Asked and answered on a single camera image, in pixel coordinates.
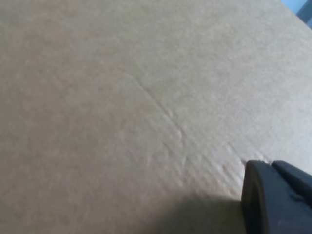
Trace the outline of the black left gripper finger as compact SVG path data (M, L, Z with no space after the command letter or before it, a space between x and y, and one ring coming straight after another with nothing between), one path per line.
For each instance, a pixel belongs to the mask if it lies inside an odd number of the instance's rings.
M248 234L310 234L312 176L284 161L250 160L241 207Z

